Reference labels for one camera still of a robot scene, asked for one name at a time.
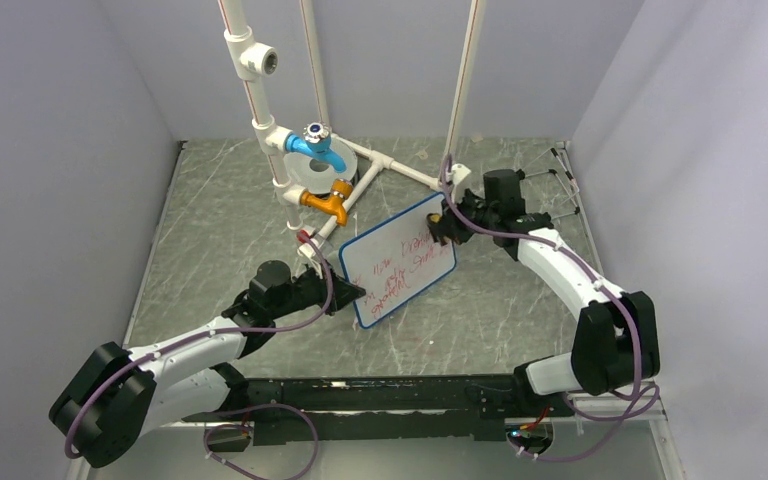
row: red handwriting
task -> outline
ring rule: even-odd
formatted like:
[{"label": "red handwriting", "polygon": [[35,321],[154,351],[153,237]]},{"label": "red handwriting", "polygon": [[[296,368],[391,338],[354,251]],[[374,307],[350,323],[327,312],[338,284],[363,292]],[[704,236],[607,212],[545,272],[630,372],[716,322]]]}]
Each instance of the red handwriting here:
[{"label": "red handwriting", "polygon": [[387,281],[384,283],[386,293],[380,300],[376,299],[374,295],[372,297],[373,300],[378,300],[375,305],[372,306],[372,315],[374,315],[375,318],[378,318],[384,310],[384,307],[387,305],[387,302],[399,298],[402,290],[406,288],[410,288],[410,285],[408,285],[408,282],[405,279],[405,269],[394,268],[393,273],[387,277]]},{"label": "red handwriting", "polygon": [[373,275],[381,275],[384,273],[384,270],[390,266],[390,262],[392,262],[392,258],[385,258],[384,260],[378,262],[375,264],[375,266],[372,268],[372,274]]},{"label": "red handwriting", "polygon": [[373,292],[369,292],[363,297],[363,305],[366,306],[370,300],[375,300],[375,294]]},{"label": "red handwriting", "polygon": [[431,245],[428,246],[425,252],[414,255],[413,264],[411,265],[410,273],[414,273],[420,268],[422,268],[422,266],[428,263],[429,260],[439,257],[443,253],[443,249],[445,248],[446,247],[443,247],[436,243],[432,243]]},{"label": "red handwriting", "polygon": [[422,235],[413,237],[410,240],[402,241],[402,256],[406,257],[410,253],[414,253],[427,245],[431,241],[431,232],[425,232]]}]

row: blue faucet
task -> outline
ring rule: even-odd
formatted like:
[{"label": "blue faucet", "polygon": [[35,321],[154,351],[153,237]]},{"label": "blue faucet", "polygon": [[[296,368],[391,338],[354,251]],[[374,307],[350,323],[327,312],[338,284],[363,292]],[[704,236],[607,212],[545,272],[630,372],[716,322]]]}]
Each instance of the blue faucet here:
[{"label": "blue faucet", "polygon": [[328,163],[337,173],[346,171],[346,162],[331,150],[331,130],[321,123],[311,123],[305,127],[304,138],[291,133],[284,142],[284,149]]}]

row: orange valve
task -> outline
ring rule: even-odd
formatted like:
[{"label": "orange valve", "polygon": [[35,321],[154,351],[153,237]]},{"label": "orange valve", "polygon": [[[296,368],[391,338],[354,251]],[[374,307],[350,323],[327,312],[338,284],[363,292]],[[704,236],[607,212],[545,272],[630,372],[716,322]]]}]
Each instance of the orange valve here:
[{"label": "orange valve", "polygon": [[305,190],[299,198],[299,204],[315,208],[320,212],[337,217],[337,225],[345,227],[349,221],[349,214],[343,207],[343,201],[352,194],[352,184],[348,180],[338,178],[331,185],[331,194],[322,199]]}]

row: blue valve handle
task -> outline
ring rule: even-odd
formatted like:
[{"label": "blue valve handle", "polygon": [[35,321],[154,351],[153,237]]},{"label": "blue valve handle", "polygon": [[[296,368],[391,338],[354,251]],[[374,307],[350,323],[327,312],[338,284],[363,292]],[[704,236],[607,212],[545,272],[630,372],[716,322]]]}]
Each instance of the blue valve handle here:
[{"label": "blue valve handle", "polygon": [[320,140],[318,143],[310,143],[295,133],[291,133],[287,137],[287,141],[284,142],[284,149],[288,152],[301,153],[316,160],[326,162],[334,167],[337,173],[346,171],[346,162],[343,161],[343,158],[337,152],[331,150],[330,136]]}]

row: vertical pole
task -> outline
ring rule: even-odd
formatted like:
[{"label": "vertical pole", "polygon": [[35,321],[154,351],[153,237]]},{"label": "vertical pole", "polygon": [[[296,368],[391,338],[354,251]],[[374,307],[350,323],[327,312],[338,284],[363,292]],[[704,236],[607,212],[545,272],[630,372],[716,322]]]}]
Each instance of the vertical pole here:
[{"label": "vertical pole", "polygon": [[[252,126],[257,135],[260,149],[266,154],[269,161],[269,167],[272,170],[272,184],[278,192],[279,201],[283,202],[281,192],[290,186],[290,175],[287,173],[287,167],[284,165],[283,152],[266,142],[266,138],[273,132],[277,125],[272,112],[269,110],[269,103],[266,100],[266,91],[263,88],[263,82],[257,74],[248,74],[244,66],[240,66],[240,54],[255,44],[254,35],[251,28],[246,23],[246,16],[243,12],[242,0],[218,0],[219,9],[222,11],[222,20],[225,23],[225,40],[228,42],[228,48],[237,68],[238,75],[243,81],[243,87],[246,91],[246,98],[252,111]],[[302,228],[301,217],[297,205],[284,203],[284,210],[287,212],[287,227],[292,231],[298,231]]]},{"label": "vertical pole", "polygon": [[455,100],[452,106],[452,118],[449,121],[449,133],[446,136],[444,155],[454,154],[454,149],[457,148],[461,119],[466,108],[469,83],[472,80],[472,66],[475,64],[475,56],[478,52],[478,37],[481,35],[481,24],[484,23],[485,3],[485,0],[472,0],[472,5],[469,8],[469,21],[466,25],[461,67],[458,71],[458,83],[455,87]]},{"label": "vertical pole", "polygon": [[328,116],[328,103],[325,101],[325,80],[323,79],[322,57],[319,55],[319,35],[316,32],[316,20],[313,15],[312,0],[299,0],[302,9],[302,23],[307,41],[307,53],[310,57],[310,68],[313,71],[313,91],[316,94],[316,108],[319,111],[319,121],[331,125]]}]

